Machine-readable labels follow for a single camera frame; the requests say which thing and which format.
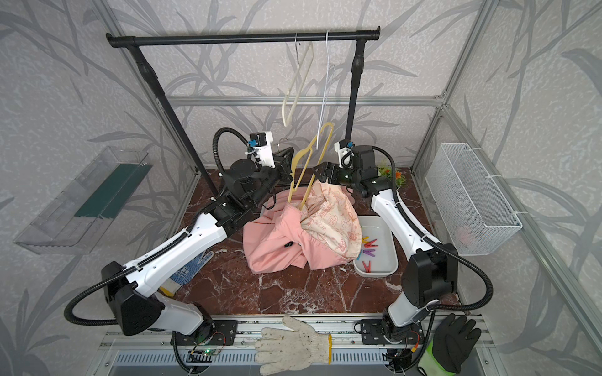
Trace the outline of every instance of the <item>beige hanger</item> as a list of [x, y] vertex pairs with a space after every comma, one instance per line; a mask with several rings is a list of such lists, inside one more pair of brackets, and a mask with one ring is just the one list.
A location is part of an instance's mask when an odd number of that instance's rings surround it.
[[[293, 181], [291, 182], [291, 189], [288, 192], [288, 202], [291, 201], [291, 198], [293, 197], [293, 193], [296, 192], [297, 189], [299, 189], [299, 184], [301, 184], [301, 179], [303, 178], [303, 175], [305, 174], [305, 170], [307, 169], [307, 166], [309, 164], [309, 160], [311, 159], [311, 155], [314, 153], [312, 147], [315, 144], [315, 142], [318, 140], [318, 136], [321, 136], [322, 133], [324, 133], [324, 130], [326, 129], [326, 127], [330, 127], [330, 132], [328, 133], [328, 138], [326, 139], [326, 143], [324, 144], [324, 148], [322, 148], [322, 154], [320, 154], [320, 159], [318, 159], [318, 163], [317, 164], [322, 163], [322, 159], [324, 158], [324, 155], [326, 154], [326, 149], [328, 149], [328, 145], [330, 145], [330, 138], [332, 137], [332, 133], [333, 133], [333, 131], [335, 129], [335, 126], [332, 123], [326, 123], [326, 124], [324, 124], [324, 126], [322, 127], [322, 129], [320, 131], [320, 134], [315, 135], [314, 139], [311, 140], [311, 142], [309, 143], [309, 145], [305, 149], [300, 150], [293, 157], [293, 161], [291, 163], [291, 176], [293, 177]], [[306, 155], [307, 153], [309, 153], [309, 155], [307, 157], [307, 161], [305, 161], [305, 165], [303, 166], [303, 170], [301, 171], [301, 175], [299, 176], [299, 178], [297, 180], [297, 185], [295, 185], [295, 170], [297, 169], [297, 164], [299, 163], [299, 161], [301, 160], [301, 158], [304, 155]], [[315, 174], [312, 174], [311, 180], [309, 181], [309, 185], [307, 186], [307, 191], [305, 192], [305, 195], [303, 196], [303, 201], [301, 201], [301, 205], [299, 206], [299, 210], [303, 209], [303, 205], [305, 204], [305, 200], [307, 200], [307, 198], [309, 197], [309, 192], [311, 191], [311, 186], [314, 184], [314, 179], [315, 179]]]

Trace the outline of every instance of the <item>white hanger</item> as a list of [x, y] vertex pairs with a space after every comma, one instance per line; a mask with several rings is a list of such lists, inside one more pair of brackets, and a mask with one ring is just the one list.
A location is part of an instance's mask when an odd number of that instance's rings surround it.
[[[330, 50], [328, 49], [328, 33], [326, 31], [326, 80], [324, 81], [324, 94], [322, 95], [322, 108], [320, 110], [320, 118], [318, 119], [318, 131], [315, 133], [317, 138], [320, 138], [320, 130], [322, 129], [322, 122], [324, 121], [324, 110], [326, 109], [326, 101], [328, 100], [328, 89], [330, 89], [330, 82], [328, 82], [328, 73], [330, 72]], [[318, 140], [315, 142], [315, 149], [318, 150]]]
[[[288, 115], [286, 115], [284, 109], [287, 106], [288, 98], [290, 97], [291, 91], [293, 90], [293, 86], [295, 85], [295, 80], [297, 79], [297, 77], [299, 76], [299, 73], [301, 72], [301, 67], [305, 63], [305, 58], [307, 57], [307, 53], [309, 50], [311, 50], [311, 59], [310, 59], [309, 63], [307, 64], [307, 70], [305, 71], [305, 74], [303, 75], [303, 79], [301, 80], [301, 87], [299, 87], [299, 90], [297, 91], [297, 96], [295, 97], [293, 106], [291, 106], [291, 111], [288, 113]], [[286, 95], [284, 96], [284, 100], [282, 101], [282, 123], [284, 124], [285, 127], [289, 126], [291, 123], [291, 119], [293, 118], [293, 113], [295, 112], [295, 108], [297, 108], [297, 102], [299, 101], [299, 96], [301, 95], [303, 86], [305, 86], [305, 79], [307, 78], [307, 76], [309, 74], [309, 68], [311, 68], [311, 64], [313, 62], [314, 62], [314, 44], [313, 44], [313, 42], [309, 42], [309, 45], [307, 46], [307, 48], [305, 49], [305, 52], [303, 53], [301, 62], [299, 63], [299, 66], [297, 67], [297, 71], [295, 72], [293, 80], [291, 81], [291, 85], [288, 88]]]

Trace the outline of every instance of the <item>green cuff glove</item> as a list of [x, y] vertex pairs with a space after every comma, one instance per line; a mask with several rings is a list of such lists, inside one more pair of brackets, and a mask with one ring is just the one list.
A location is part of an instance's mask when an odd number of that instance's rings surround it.
[[433, 356], [433, 342], [429, 343], [426, 352], [422, 355], [418, 367], [424, 370], [427, 376], [452, 376], [453, 372], [447, 372]]
[[450, 313], [439, 325], [433, 341], [420, 359], [418, 367], [422, 367], [428, 376], [449, 376], [460, 373], [462, 363], [470, 355], [470, 351], [479, 340], [481, 329], [473, 329], [475, 320], [466, 316]]

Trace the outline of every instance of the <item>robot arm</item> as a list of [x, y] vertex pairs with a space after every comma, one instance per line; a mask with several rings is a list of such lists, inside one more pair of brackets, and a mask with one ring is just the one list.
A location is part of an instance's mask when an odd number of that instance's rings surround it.
[[[374, 158], [376, 147], [354, 146], [347, 140], [342, 142], [352, 151], [351, 160], [345, 157], [347, 153], [339, 153], [338, 164], [324, 162], [314, 171], [322, 182], [352, 187], [363, 198], [371, 196], [372, 209], [385, 220], [401, 244], [408, 260], [402, 277], [402, 293], [383, 313], [385, 335], [391, 341], [400, 341], [404, 335], [400, 328], [422, 320], [428, 314], [428, 305], [456, 291], [458, 262], [424, 240], [428, 237], [432, 242], [439, 243], [439, 239], [420, 224], [399, 194], [394, 193], [391, 181], [378, 175]], [[407, 219], [403, 218], [400, 210], [403, 210]], [[444, 247], [456, 253], [451, 244]]]
[[[271, 132], [252, 134], [247, 154], [254, 160], [240, 159], [223, 172], [225, 186], [218, 197], [212, 198], [187, 228], [155, 249], [125, 265], [112, 262], [105, 266], [103, 281], [67, 305], [67, 320], [80, 325], [118, 324], [125, 335], [158, 328], [192, 334], [197, 339], [209, 338], [216, 329], [202, 307], [167, 298], [157, 290], [186, 263], [254, 220], [259, 205], [279, 181], [290, 182], [293, 148], [272, 154], [272, 141]], [[76, 317], [75, 305], [100, 288], [104, 288], [115, 320]]]

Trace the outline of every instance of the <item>white knit glove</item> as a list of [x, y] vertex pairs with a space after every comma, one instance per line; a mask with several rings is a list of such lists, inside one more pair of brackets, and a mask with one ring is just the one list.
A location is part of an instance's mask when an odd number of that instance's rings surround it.
[[268, 363], [259, 370], [263, 376], [282, 371], [299, 371], [312, 363], [330, 364], [330, 334], [318, 334], [310, 325], [291, 316], [284, 316], [282, 323], [293, 331], [263, 328], [262, 339], [255, 342], [255, 361]]

